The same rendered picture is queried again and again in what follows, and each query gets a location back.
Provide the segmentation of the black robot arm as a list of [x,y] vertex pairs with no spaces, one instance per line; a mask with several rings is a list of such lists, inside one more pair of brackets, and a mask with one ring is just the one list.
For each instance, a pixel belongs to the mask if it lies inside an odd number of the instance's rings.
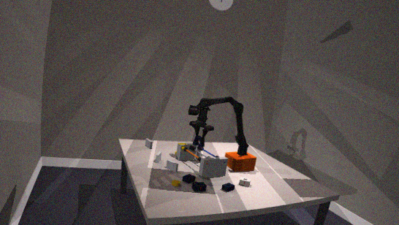
[[[235,141],[238,143],[237,154],[240,156],[247,156],[248,143],[246,142],[246,138],[243,134],[243,122],[242,122],[242,113],[243,113],[243,105],[233,99],[231,96],[208,99],[203,98],[200,100],[200,103],[197,106],[190,105],[189,107],[189,115],[198,115],[202,117],[207,117],[208,110],[210,110],[209,106],[213,104],[221,104],[229,102],[233,105],[236,117],[237,117],[237,136],[235,136]],[[202,119],[192,122],[192,127],[195,129],[203,126]]]

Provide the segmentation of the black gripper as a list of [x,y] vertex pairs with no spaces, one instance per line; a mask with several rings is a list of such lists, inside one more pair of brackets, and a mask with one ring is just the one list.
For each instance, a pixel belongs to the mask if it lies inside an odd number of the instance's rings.
[[[206,124],[206,120],[208,119],[207,117],[199,116],[199,117],[197,117],[197,118],[199,118],[199,120],[202,119],[203,126],[201,126],[201,127],[204,128],[204,129],[202,130],[202,131],[203,131],[203,133],[202,133],[202,138],[204,139],[204,137],[205,137],[205,135],[208,133],[208,131],[213,131],[213,130],[214,130],[214,127],[213,127],[213,126],[206,126],[206,125],[207,125],[207,124]],[[190,126],[192,126],[192,122],[193,122],[193,121],[190,121],[190,123],[189,123]],[[194,128],[194,127],[193,127],[193,128]],[[198,136],[199,131],[200,131],[200,127],[196,128],[196,129],[194,128],[194,130],[195,130],[196,136]]]

